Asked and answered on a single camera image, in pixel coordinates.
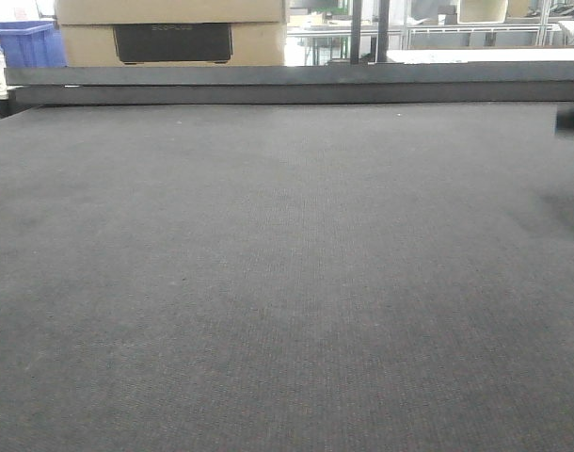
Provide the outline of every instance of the metal frame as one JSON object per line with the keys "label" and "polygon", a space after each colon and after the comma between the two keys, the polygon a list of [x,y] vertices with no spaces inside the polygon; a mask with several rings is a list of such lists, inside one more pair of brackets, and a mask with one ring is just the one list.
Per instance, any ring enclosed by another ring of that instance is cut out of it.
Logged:
{"label": "metal frame", "polygon": [[302,86],[574,82],[574,61],[377,64],[333,67],[15,68],[10,86]]}
{"label": "metal frame", "polygon": [[26,105],[574,102],[574,62],[10,69]]}

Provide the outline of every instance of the cardboard box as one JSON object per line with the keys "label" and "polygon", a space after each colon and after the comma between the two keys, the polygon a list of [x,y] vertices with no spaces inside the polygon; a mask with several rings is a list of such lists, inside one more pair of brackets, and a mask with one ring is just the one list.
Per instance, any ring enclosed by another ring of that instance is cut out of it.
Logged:
{"label": "cardboard box", "polygon": [[56,0],[62,25],[287,22],[286,0]]}
{"label": "cardboard box", "polygon": [[525,17],[530,10],[530,0],[509,0],[508,15],[511,17]]}
{"label": "cardboard box", "polygon": [[458,0],[459,24],[502,24],[509,0]]}
{"label": "cardboard box", "polygon": [[88,66],[282,66],[286,26],[284,24],[230,24],[230,59],[215,61],[150,61],[120,60],[113,25],[65,25],[61,32],[65,41],[68,65]]}

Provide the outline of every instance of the metal bar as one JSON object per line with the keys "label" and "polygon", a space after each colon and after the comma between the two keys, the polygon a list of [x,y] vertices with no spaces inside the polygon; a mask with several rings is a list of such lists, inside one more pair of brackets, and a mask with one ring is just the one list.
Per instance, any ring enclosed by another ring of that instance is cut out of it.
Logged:
{"label": "metal bar", "polygon": [[574,82],[243,87],[28,87],[23,105],[348,105],[574,102]]}
{"label": "metal bar", "polygon": [[265,86],[574,81],[574,61],[248,68],[11,68],[12,86]]}
{"label": "metal bar", "polygon": [[354,0],[352,9],[352,40],[350,64],[360,63],[360,34],[362,28],[362,0]]}
{"label": "metal bar", "polygon": [[542,0],[540,7],[540,29],[535,39],[535,45],[538,47],[544,47],[546,43],[546,38],[548,35],[549,28],[549,17],[550,17],[550,7],[552,6],[552,0]]}
{"label": "metal bar", "polygon": [[388,27],[390,22],[390,0],[379,0],[379,28],[377,32],[377,63],[388,61]]}

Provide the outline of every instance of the dark gray carpet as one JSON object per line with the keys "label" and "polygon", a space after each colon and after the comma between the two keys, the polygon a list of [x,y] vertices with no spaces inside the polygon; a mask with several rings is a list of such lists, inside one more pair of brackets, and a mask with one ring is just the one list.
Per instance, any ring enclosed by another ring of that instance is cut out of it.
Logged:
{"label": "dark gray carpet", "polygon": [[574,452],[555,115],[0,121],[0,452]]}

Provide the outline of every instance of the gray felt surface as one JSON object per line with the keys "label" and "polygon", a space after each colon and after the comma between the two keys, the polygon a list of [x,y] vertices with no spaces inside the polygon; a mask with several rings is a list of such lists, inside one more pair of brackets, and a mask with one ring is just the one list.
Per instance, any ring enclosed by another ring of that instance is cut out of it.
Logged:
{"label": "gray felt surface", "polygon": [[574,452],[555,113],[0,121],[0,452]]}

